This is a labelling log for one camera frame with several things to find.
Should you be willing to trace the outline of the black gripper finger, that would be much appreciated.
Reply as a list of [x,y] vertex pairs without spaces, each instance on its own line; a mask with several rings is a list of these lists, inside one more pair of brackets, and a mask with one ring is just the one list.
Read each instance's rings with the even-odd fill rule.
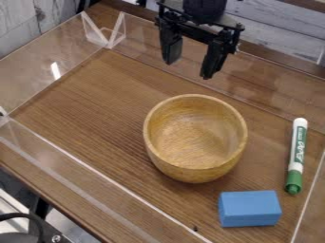
[[217,40],[209,43],[207,53],[201,67],[201,77],[207,80],[223,66],[227,57],[225,44]]
[[182,54],[183,37],[177,25],[161,21],[162,58],[167,65],[175,63]]

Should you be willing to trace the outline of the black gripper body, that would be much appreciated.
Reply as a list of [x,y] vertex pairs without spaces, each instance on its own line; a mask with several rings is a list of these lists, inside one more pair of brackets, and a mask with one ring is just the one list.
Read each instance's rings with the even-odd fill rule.
[[166,21],[178,26],[182,37],[205,44],[217,39],[234,54],[245,25],[226,14],[226,6],[227,0],[158,0],[159,31],[161,21]]

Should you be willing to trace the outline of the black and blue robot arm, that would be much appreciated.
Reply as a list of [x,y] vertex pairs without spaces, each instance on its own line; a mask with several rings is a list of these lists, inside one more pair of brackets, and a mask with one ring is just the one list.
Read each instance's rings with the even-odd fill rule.
[[173,65],[182,56],[183,37],[206,44],[199,76],[207,80],[222,69],[229,54],[238,51],[245,25],[226,16],[227,0],[158,0],[162,59]]

